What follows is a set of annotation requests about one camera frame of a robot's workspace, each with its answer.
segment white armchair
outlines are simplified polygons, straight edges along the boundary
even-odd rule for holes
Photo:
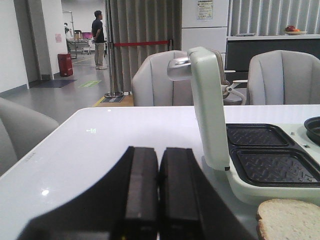
[[[186,56],[177,50],[148,56],[132,79],[134,106],[193,105],[190,80],[172,82],[167,75],[169,61]]]
[[[276,50],[250,61],[249,105],[320,104],[320,60],[303,52]]]

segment floor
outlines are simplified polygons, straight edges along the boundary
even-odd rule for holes
[[[63,123],[79,109],[92,107],[109,92],[109,71],[96,70],[94,52],[78,54],[72,60],[73,75],[56,79],[76,79],[62,88],[21,88],[0,93],[0,97],[43,113]],[[88,81],[101,81],[91,87],[79,87]]]

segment poster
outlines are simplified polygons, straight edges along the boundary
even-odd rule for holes
[[[61,41],[62,41],[61,34],[60,33],[56,33],[55,34],[55,42],[56,43],[61,43]]]
[[[214,12],[213,0],[197,0],[197,19],[211,20]]]

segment bowl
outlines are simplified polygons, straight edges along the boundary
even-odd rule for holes
[[[308,138],[320,146],[320,116],[307,119],[304,122],[304,127]]]

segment white cabinet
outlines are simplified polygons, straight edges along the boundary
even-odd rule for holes
[[[228,15],[229,0],[182,0],[181,50],[201,46],[226,53]]]
[[[181,30],[181,50],[205,47],[226,52],[226,27],[183,28]]]

